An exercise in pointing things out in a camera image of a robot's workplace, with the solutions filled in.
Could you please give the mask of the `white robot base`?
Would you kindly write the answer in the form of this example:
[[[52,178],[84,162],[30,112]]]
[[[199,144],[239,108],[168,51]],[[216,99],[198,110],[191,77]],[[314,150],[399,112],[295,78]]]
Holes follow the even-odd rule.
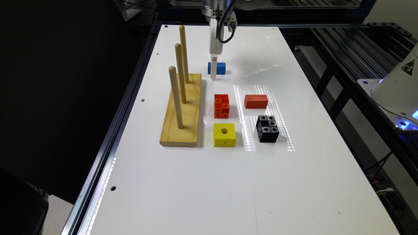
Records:
[[[417,47],[382,79],[357,83],[383,112],[395,130],[417,133]]]

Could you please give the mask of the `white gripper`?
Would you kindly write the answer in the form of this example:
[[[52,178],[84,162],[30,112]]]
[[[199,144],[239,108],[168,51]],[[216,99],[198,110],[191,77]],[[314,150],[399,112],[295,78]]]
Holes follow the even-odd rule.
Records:
[[[224,27],[219,26],[221,19],[217,20],[216,18],[210,18],[210,48],[209,52],[211,55],[211,68],[210,68],[210,78],[212,80],[216,79],[217,74],[217,55],[222,54],[223,50],[223,43],[220,41],[224,41],[225,43],[229,42],[236,31],[237,21],[236,15],[233,12],[226,17],[228,31],[231,32],[231,36],[228,39],[223,38]]]

